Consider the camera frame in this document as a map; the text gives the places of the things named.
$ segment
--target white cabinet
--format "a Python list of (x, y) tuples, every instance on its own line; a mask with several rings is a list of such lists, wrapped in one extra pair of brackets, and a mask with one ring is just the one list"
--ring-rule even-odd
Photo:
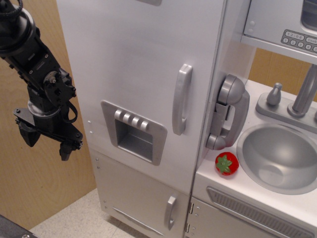
[(188, 238), (276, 237), (194, 197), (191, 205), (185, 234)]
[(91, 150), (102, 209), (151, 238), (181, 238), (189, 196)]

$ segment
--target toy kitchen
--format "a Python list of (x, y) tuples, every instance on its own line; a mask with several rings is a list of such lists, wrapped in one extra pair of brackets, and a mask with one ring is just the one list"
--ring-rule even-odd
[[(102, 210), (151, 238), (317, 236), (316, 0), (57, 5)], [(298, 95), (247, 80), (256, 48), (312, 64)]]

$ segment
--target microwave keypad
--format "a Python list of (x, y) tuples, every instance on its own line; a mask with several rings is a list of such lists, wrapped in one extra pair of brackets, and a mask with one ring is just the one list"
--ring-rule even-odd
[(317, 53), (317, 38), (309, 35), (285, 30), (281, 42), (285, 45)]

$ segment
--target red strawberry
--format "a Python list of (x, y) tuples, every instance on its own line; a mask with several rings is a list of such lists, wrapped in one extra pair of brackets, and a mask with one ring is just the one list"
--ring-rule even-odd
[(239, 162), (234, 154), (223, 152), (217, 156), (215, 166), (222, 175), (231, 175), (239, 168)]

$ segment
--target silver handle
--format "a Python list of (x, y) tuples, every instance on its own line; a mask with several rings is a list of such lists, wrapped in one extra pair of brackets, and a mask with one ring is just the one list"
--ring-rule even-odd
[(171, 196), (167, 202), (165, 218), (164, 218), (164, 224), (168, 228), (168, 230), (171, 230), (174, 225), (174, 219), (172, 218), (172, 211), (175, 204), (176, 204), (176, 198)]
[(192, 80), (193, 67), (184, 64), (178, 72), (172, 112), (173, 132), (181, 135), (186, 127), (186, 118), (183, 117), (186, 92)]

